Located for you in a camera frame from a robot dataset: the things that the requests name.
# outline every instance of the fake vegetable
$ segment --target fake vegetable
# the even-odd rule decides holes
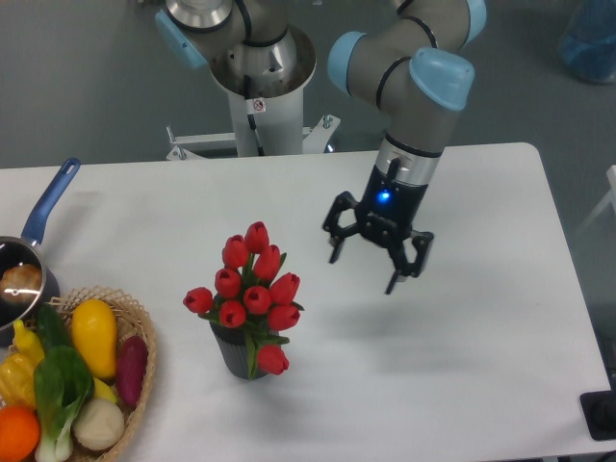
[[[32,330],[26,329],[22,320],[13,323],[15,331],[14,342],[20,353],[25,354],[36,366],[45,355],[39,337]]]
[[[38,308],[37,332],[42,349],[49,353],[53,347],[72,347],[64,322],[53,306],[43,303]]]
[[[92,388],[88,367],[75,348],[54,346],[47,351],[35,370],[41,428],[38,462],[62,462],[70,456],[70,428]]]
[[[102,300],[92,298],[73,312],[70,326],[73,343],[92,375],[108,380],[116,375],[116,316]]]
[[[115,387],[128,406],[135,407],[141,397],[143,377],[147,366],[147,345],[137,335],[122,344],[117,358]]]
[[[0,460],[18,462],[36,447],[40,426],[37,416],[23,406],[0,408]]]
[[[29,305],[37,297],[41,284],[40,268],[29,263],[18,265],[4,271],[0,279],[0,298],[8,303]]]
[[[35,365],[25,354],[12,354],[0,364],[0,396],[9,405],[37,407]]]
[[[96,377],[94,378],[94,397],[106,399],[113,404],[117,403],[117,396],[112,390],[112,388],[102,380],[97,379]]]
[[[103,450],[124,433],[124,416],[112,402],[93,398],[82,408],[73,427],[77,441],[87,449]]]

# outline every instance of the wicker basket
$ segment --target wicker basket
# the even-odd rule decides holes
[[[117,352],[119,352],[119,347],[122,343],[133,335],[138,335],[145,341],[148,350],[147,366],[145,368],[145,377],[143,378],[141,397],[137,407],[134,409],[127,407],[121,402],[121,399],[117,402],[124,415],[126,426],[120,440],[112,448],[104,452],[94,452],[83,448],[73,438],[75,445],[73,453],[68,458],[70,462],[108,462],[117,459],[137,430],[154,383],[154,371],[156,369],[156,333],[154,332],[152,321],[143,306],[130,295],[120,290],[97,286],[90,289],[74,290],[66,298],[53,298],[51,304],[56,306],[61,318],[64,319],[66,327],[70,327],[73,310],[81,302],[90,298],[103,300],[112,307],[117,322]],[[31,322],[26,325],[30,329],[36,330]],[[14,346],[11,346],[9,350],[15,351]],[[115,385],[112,386],[112,389],[117,395]],[[0,407],[3,405],[3,402],[2,397],[0,397]]]

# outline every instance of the yellow squash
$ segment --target yellow squash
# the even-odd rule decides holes
[[[0,364],[0,396],[8,405],[37,408],[35,365],[25,354],[12,354]]]
[[[70,326],[73,344],[100,380],[116,375],[116,316],[112,308],[95,298],[81,303],[73,312]]]
[[[112,388],[102,380],[94,377],[94,396],[93,398],[103,398],[113,404],[117,403],[117,396]]]
[[[20,353],[28,356],[37,366],[45,356],[39,337],[32,330],[27,329],[22,320],[15,321],[13,329],[15,331],[15,346]]]

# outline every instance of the gray vase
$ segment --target gray vase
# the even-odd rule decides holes
[[[236,377],[250,380],[248,376],[248,352],[242,330],[230,329],[213,322],[210,322],[210,326],[227,369]],[[267,374],[267,372],[259,369],[254,378],[261,378]]]

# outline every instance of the blue led light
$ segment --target blue led light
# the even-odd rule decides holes
[[[389,193],[389,191],[381,191],[376,197],[376,200],[378,200],[381,204],[384,204],[385,202],[389,201],[391,197],[392,195]]]

